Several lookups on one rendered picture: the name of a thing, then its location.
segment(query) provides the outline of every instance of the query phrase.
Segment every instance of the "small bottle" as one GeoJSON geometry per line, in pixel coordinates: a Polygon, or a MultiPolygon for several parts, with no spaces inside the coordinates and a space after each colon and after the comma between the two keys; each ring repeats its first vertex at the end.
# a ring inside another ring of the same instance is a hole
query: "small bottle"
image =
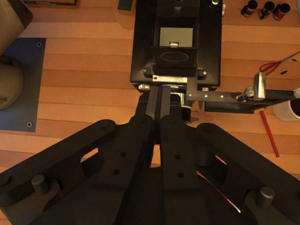
{"type": "Polygon", "coordinates": [[[271,1],[267,1],[259,13],[260,18],[261,19],[267,18],[269,14],[274,10],[274,8],[275,8],[275,4],[271,1]]]}
{"type": "Polygon", "coordinates": [[[248,2],[247,5],[244,6],[244,8],[242,9],[241,11],[241,14],[244,16],[244,17],[251,17],[252,14],[254,13],[254,11],[256,10],[258,4],[255,0],[251,0],[248,2]]]}
{"type": "Polygon", "coordinates": [[[291,7],[287,3],[278,4],[276,8],[273,11],[273,18],[275,20],[282,20],[285,14],[287,14],[290,11],[291,7]]]}

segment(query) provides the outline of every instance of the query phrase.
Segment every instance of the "red pencil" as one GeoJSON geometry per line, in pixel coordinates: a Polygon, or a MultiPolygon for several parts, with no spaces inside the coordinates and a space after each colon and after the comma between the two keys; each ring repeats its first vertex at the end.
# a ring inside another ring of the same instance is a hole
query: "red pencil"
{"type": "Polygon", "coordinates": [[[262,115],[262,120],[263,120],[263,123],[265,125],[265,128],[267,129],[267,132],[268,132],[271,144],[273,146],[274,153],[275,153],[276,157],[279,157],[279,153],[278,153],[278,150],[277,150],[277,147],[276,147],[273,135],[272,135],[271,130],[269,128],[269,124],[268,124],[267,118],[265,117],[264,111],[261,111],[261,115],[262,115]]]}

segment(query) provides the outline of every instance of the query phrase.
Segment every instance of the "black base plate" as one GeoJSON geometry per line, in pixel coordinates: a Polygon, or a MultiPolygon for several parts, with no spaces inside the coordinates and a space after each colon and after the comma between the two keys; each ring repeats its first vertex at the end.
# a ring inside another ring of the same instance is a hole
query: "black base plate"
{"type": "Polygon", "coordinates": [[[0,110],[0,130],[36,131],[45,44],[45,38],[17,38],[3,53],[20,65],[24,84],[14,104],[0,110]],[[31,128],[27,127],[28,122],[32,123],[31,128]]]}

